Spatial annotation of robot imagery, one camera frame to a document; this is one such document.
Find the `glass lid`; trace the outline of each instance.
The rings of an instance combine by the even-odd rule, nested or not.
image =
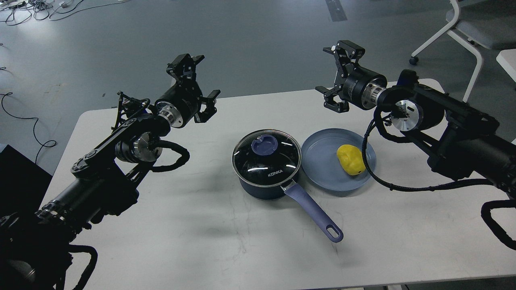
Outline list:
[[[233,168],[245,182],[273,187],[291,179],[301,166],[299,144],[279,130],[259,130],[245,136],[233,151]]]

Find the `cooking pot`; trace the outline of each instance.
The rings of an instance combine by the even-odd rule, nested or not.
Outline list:
[[[341,229],[296,183],[301,168],[301,147],[292,136],[279,130],[252,132],[236,145],[232,161],[247,193],[261,200],[290,196],[332,242],[342,241]]]

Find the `lid knob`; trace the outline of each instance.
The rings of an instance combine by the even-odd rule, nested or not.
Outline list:
[[[262,134],[260,137],[253,140],[251,148],[254,153],[260,156],[267,156],[276,151],[278,148],[278,141],[272,135]]]

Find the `blue plate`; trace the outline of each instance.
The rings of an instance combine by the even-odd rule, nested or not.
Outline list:
[[[318,186],[332,191],[349,191],[364,185],[371,177],[365,171],[351,176],[342,168],[337,149],[350,144],[362,149],[364,137],[346,129],[330,128],[312,134],[301,147],[301,165],[308,178]],[[376,168],[376,154],[369,143],[367,162],[372,171]]]

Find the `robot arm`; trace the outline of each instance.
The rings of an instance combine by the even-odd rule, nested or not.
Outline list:
[[[391,190],[401,191],[492,184],[506,192],[510,200],[487,202],[482,206],[481,216],[500,241],[516,250],[516,241],[490,214],[490,210],[495,208],[516,207],[516,146],[495,135],[499,123],[492,116],[450,98],[448,94],[419,84],[414,71],[403,70],[396,86],[386,88],[383,75],[358,64],[365,49],[348,40],[341,40],[336,46],[323,50],[334,56],[337,65],[334,87],[331,90],[316,87],[324,94],[324,106],[336,112],[348,111],[349,103],[363,110],[375,108],[364,144],[374,127],[387,140],[414,143],[428,155],[427,163],[432,171],[454,182],[436,187],[408,188],[387,183],[370,171],[375,180]],[[336,102],[336,96],[342,102]],[[423,132],[439,124],[444,117],[448,126],[439,140]],[[389,134],[384,124],[394,125],[403,136]],[[469,177],[473,171],[486,179],[459,181]]]
[[[90,223],[99,223],[105,215],[120,215],[138,200],[136,189],[150,171],[164,172],[184,165],[190,155],[180,145],[163,141],[171,127],[182,128],[195,117],[206,122],[216,112],[213,91],[202,96],[196,82],[196,65],[204,56],[178,56],[168,65],[167,73],[176,83],[150,105],[118,92],[120,96],[113,132],[71,169],[76,180],[34,215],[14,213],[0,219],[0,288],[63,289],[66,270],[72,264],[70,253],[87,252],[92,259],[77,287],[82,289],[91,276],[97,253],[89,246],[70,243]],[[181,154],[173,165],[154,164],[162,149]],[[135,163],[127,174],[115,158]]]

